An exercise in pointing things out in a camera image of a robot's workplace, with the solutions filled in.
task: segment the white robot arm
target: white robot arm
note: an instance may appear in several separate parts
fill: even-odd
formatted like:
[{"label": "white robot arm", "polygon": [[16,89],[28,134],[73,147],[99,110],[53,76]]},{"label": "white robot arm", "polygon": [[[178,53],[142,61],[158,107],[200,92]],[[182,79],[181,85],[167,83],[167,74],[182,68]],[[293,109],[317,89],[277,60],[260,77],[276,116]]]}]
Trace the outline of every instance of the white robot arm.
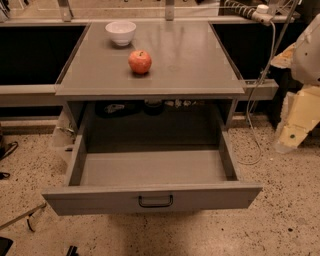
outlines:
[{"label": "white robot arm", "polygon": [[292,77],[304,85],[296,95],[288,93],[282,108],[275,149],[287,153],[296,149],[320,122],[320,14],[293,47],[288,47],[286,53],[278,55],[271,63],[291,68]]},{"label": "white robot arm", "polygon": [[302,84],[320,85],[320,14],[296,41],[291,74]]}]

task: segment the white bowl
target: white bowl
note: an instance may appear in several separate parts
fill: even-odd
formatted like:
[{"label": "white bowl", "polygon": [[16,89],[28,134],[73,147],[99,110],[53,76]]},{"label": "white bowl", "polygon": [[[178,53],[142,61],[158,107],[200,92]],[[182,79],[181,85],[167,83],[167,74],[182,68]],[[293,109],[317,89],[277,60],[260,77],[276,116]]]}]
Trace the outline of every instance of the white bowl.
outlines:
[{"label": "white bowl", "polygon": [[136,24],[130,21],[114,21],[106,25],[110,39],[119,46],[130,44],[136,28]]}]

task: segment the red apple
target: red apple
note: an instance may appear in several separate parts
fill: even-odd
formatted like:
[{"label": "red apple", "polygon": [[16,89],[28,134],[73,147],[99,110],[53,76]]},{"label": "red apple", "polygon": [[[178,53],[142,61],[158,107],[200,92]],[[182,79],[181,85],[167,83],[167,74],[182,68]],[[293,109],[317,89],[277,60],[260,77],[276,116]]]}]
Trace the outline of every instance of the red apple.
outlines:
[{"label": "red apple", "polygon": [[131,52],[128,63],[133,72],[143,75],[149,71],[152,60],[146,51],[136,50]]}]

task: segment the cabinet top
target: cabinet top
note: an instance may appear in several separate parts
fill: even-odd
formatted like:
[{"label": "cabinet top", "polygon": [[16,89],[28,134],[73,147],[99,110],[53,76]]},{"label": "cabinet top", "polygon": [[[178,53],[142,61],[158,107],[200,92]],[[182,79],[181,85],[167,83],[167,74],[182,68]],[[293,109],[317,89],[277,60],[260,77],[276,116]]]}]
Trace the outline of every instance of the cabinet top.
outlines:
[{"label": "cabinet top", "polygon": [[[207,21],[136,22],[131,44],[114,45],[106,23],[92,23],[57,95],[70,99],[228,98],[243,94]],[[152,66],[134,74],[129,54],[146,50]]]}]

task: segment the terrazzo floor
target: terrazzo floor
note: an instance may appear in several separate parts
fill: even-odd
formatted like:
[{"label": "terrazzo floor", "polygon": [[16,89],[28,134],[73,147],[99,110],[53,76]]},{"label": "terrazzo floor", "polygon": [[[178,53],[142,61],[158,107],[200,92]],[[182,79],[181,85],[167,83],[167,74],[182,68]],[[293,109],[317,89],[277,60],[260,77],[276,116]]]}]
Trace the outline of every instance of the terrazzo floor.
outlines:
[{"label": "terrazzo floor", "polygon": [[[0,180],[0,225],[42,204],[41,190],[60,186],[67,167],[49,147],[53,126],[3,126],[6,140],[19,148],[0,162],[11,174]],[[35,232],[26,218],[0,231],[14,241],[7,255],[60,256],[70,245],[80,256],[320,255],[320,138],[280,155],[271,125],[254,120],[254,126],[262,159],[239,167],[244,179],[264,188],[249,209],[60,217],[47,206],[30,218]],[[234,122],[229,134],[240,161],[257,157],[244,121]]]}]

